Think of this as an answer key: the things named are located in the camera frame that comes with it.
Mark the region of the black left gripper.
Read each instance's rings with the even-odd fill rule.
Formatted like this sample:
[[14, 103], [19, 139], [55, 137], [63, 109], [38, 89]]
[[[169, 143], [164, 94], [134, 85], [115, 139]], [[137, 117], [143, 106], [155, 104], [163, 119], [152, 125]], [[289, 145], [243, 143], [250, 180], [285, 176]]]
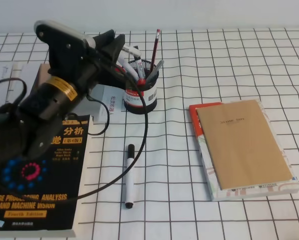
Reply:
[[122, 77], [115, 71], [116, 62], [125, 44], [125, 35], [110, 29], [94, 36], [95, 48], [80, 40], [41, 26], [35, 32], [48, 45], [50, 79], [34, 92], [39, 100], [78, 100], [96, 85], [122, 88]]

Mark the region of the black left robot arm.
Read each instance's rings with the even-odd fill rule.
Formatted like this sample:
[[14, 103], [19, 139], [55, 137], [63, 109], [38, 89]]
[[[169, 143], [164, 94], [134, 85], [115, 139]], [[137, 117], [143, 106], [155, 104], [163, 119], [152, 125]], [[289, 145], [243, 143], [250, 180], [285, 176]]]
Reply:
[[0, 106], [0, 164], [44, 153], [64, 118], [96, 85], [125, 87], [115, 70], [124, 34], [108, 30], [91, 37], [52, 20], [37, 21], [34, 32], [49, 47], [50, 78]]

